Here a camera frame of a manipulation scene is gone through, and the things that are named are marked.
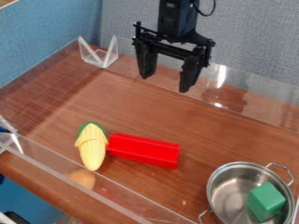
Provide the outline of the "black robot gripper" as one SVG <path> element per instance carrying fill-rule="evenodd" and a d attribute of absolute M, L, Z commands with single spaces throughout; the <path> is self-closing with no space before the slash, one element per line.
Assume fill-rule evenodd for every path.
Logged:
<path fill-rule="evenodd" d="M 143 79 L 151 77 L 157 70 L 158 54 L 185 60 L 181 71 L 179 91 L 186 93 L 197 84 L 205 63 L 210 62 L 211 49 L 215 41 L 203 37 L 197 31 L 190 31 L 182 37 L 163 35 L 158 31 L 134 24 L 135 36 L 133 37 L 139 73 Z"/>

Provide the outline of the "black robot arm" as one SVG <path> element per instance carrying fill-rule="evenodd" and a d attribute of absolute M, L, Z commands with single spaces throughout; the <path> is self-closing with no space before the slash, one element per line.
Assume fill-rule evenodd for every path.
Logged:
<path fill-rule="evenodd" d="M 210 65 L 211 49 L 215 41 L 203 37 L 197 31 L 198 15 L 213 15 L 199 9 L 201 0 L 161 0 L 158 31 L 134 24 L 135 56 L 139 73 L 145 79 L 157 71 L 158 54 L 183 61 L 181 71 L 179 91 L 186 93 L 197 84 L 202 69 Z"/>

